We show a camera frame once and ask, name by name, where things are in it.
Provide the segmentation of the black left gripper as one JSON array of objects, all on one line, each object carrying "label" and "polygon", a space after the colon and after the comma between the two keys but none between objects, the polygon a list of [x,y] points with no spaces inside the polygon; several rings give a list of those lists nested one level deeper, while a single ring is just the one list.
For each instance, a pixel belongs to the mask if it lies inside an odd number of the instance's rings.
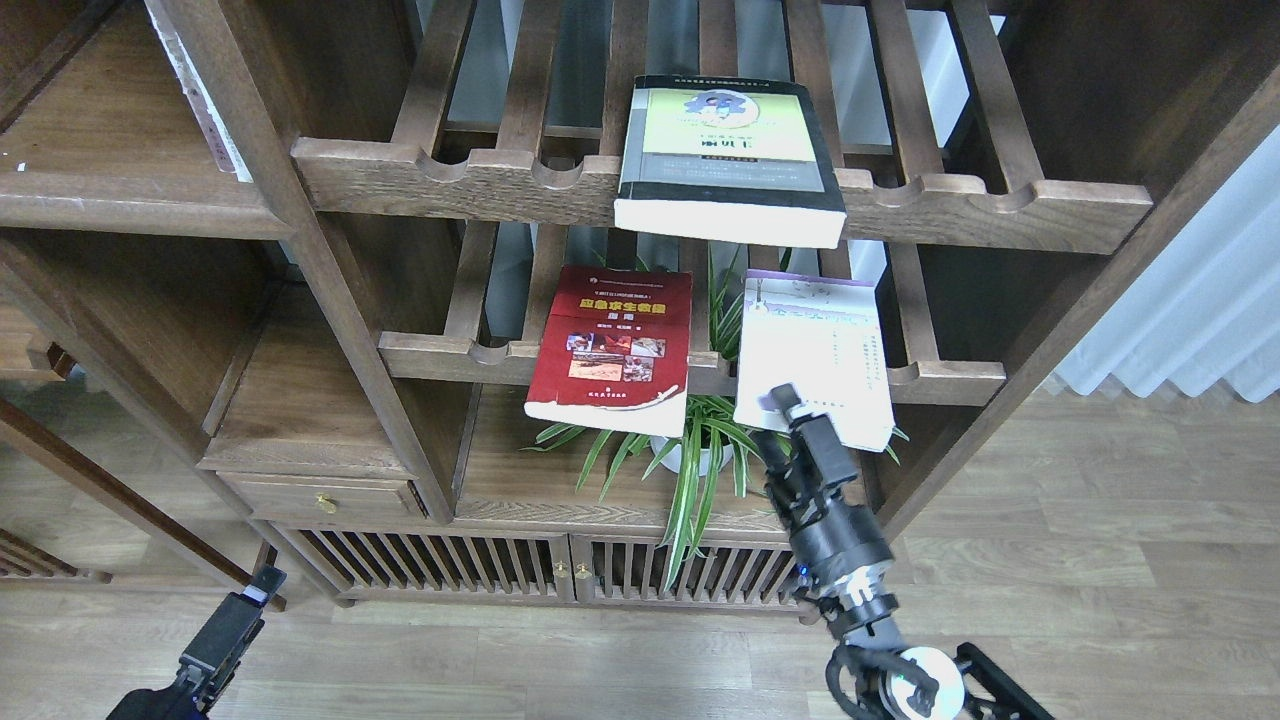
[{"label": "black left gripper", "polygon": [[265,566],[242,592],[229,593],[186,647],[175,680],[159,691],[128,692],[108,719],[207,719],[285,579],[283,570]]}]

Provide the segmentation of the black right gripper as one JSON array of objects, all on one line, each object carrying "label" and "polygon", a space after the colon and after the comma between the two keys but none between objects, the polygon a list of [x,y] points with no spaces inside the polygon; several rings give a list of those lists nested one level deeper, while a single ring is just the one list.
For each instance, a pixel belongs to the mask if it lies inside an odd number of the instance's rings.
[{"label": "black right gripper", "polygon": [[796,561],[795,594],[824,611],[893,611],[897,598],[883,575],[893,555],[873,511],[849,505],[840,488],[859,478],[829,415],[812,410],[792,384],[769,392],[788,433],[754,430],[765,466],[765,489]]}]

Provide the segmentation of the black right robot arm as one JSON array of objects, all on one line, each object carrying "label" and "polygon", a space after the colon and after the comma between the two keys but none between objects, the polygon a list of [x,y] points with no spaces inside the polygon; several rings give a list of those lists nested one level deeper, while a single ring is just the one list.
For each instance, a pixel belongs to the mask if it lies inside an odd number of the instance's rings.
[{"label": "black right robot arm", "polygon": [[826,684],[854,719],[1046,719],[1009,674],[974,644],[954,653],[911,646],[892,621],[896,597],[883,584],[893,562],[873,511],[844,497],[858,468],[831,419],[812,411],[792,386],[771,391],[792,448],[776,436],[753,438],[765,462],[765,491],[797,568],[792,593],[813,603],[835,638]]}]

